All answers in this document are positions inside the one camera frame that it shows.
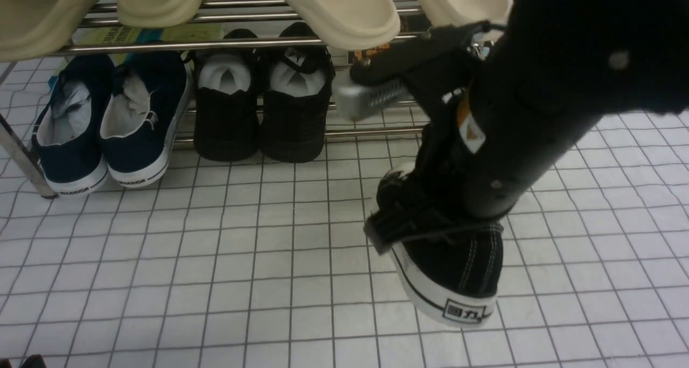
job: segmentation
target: black sneaker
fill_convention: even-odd
[[[383,177],[376,196],[379,208],[405,209],[400,206],[405,203],[400,194],[413,169],[414,163],[410,162]],[[438,218],[435,214],[417,216],[420,217],[415,221],[409,219],[409,224],[421,226],[428,222],[432,225],[431,221]],[[371,233],[371,220],[377,217],[380,216],[374,214],[367,221],[367,234]],[[436,238],[421,238],[394,244],[389,255],[404,292],[417,309],[443,324],[474,328],[485,323],[495,310],[502,270],[501,233],[499,225],[492,225]]]
[[[248,29],[226,39],[256,39]],[[257,49],[200,51],[196,66],[194,149],[209,160],[248,159],[258,151],[256,100],[263,91]]]
[[[9,360],[0,360],[0,368],[12,368]],[[39,354],[34,354],[24,360],[24,364],[19,368],[46,368],[44,359]]]
[[[110,176],[122,186],[163,176],[192,84],[179,52],[132,54],[117,67],[100,138]]]
[[[31,142],[47,184],[57,194],[89,194],[108,176],[98,127],[110,101],[113,70],[107,55],[75,57],[60,72],[36,120]]]
[[[280,37],[314,37],[305,23],[293,23]],[[325,46],[268,52],[268,90],[263,95],[261,151],[282,162],[308,162],[325,142],[325,115],[335,67]]]

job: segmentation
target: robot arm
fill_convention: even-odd
[[[689,105],[689,0],[515,0],[482,61],[470,46],[493,28],[431,30],[335,82],[350,118],[409,93],[431,120],[398,203],[364,228],[379,252],[495,225],[603,115]]]

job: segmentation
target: screw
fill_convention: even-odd
[[[615,71],[623,71],[629,67],[629,51],[617,50],[614,51],[608,59],[608,65]]]

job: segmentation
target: beige slipper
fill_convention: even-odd
[[[327,45],[369,49],[399,33],[392,0],[285,0]]]
[[[117,0],[117,13],[123,25],[168,27],[194,18],[203,0]]]
[[[512,8],[512,0],[417,0],[434,26],[467,25],[480,20],[506,23]],[[495,40],[500,32],[484,35],[485,40]]]
[[[35,59],[71,40],[99,0],[0,0],[0,61]]]

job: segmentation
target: metal rod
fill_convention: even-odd
[[[396,36],[393,41],[413,39],[420,33],[404,33]],[[67,56],[70,54],[99,54],[99,53],[138,53],[152,52],[157,50],[179,50],[186,51],[192,49],[222,49],[222,48],[265,48],[265,47],[298,47],[303,45],[325,45],[325,43],[313,37],[291,37],[273,39],[233,39],[197,42],[165,42],[165,43],[143,43],[143,44],[120,44],[120,45],[72,45],[62,47],[53,56]]]
[[[398,128],[369,128],[349,130],[327,130],[325,138],[354,138],[354,137],[385,137],[394,135],[417,135],[423,127],[409,126]],[[177,137],[174,141],[174,149],[192,149],[194,137]]]
[[[30,152],[29,149],[22,143],[22,139],[17,136],[12,127],[0,115],[0,146],[5,148],[10,158],[14,160],[17,167],[22,170],[24,176],[27,177],[36,188],[36,191],[45,199],[54,199],[57,197],[50,186],[45,181],[45,175],[39,166],[38,157],[36,154]]]
[[[421,8],[398,8],[399,15],[418,15]],[[200,13],[190,23],[239,23],[239,22],[275,22],[275,20],[298,20],[295,12],[286,13],[239,13],[239,15],[204,15]],[[117,17],[84,18],[79,27],[114,27],[122,26]]]
[[[393,2],[413,2],[416,0],[393,0]],[[285,0],[204,0],[199,9],[230,8],[283,8],[288,6]],[[97,3],[89,13],[117,13],[116,3]]]
[[[417,104],[416,104],[416,101],[399,101],[397,104],[400,105],[400,106],[406,106],[406,105],[412,106],[412,105],[417,105]],[[335,108],[336,108],[336,106],[335,106],[335,103],[334,103],[334,102],[328,103],[328,111],[334,111]],[[259,113],[259,114],[262,114],[262,113],[263,113],[263,105],[258,105],[257,113]],[[189,101],[189,108],[188,108],[187,111],[186,111],[186,115],[188,115],[188,116],[196,116],[196,99],[192,99],[191,101]]]

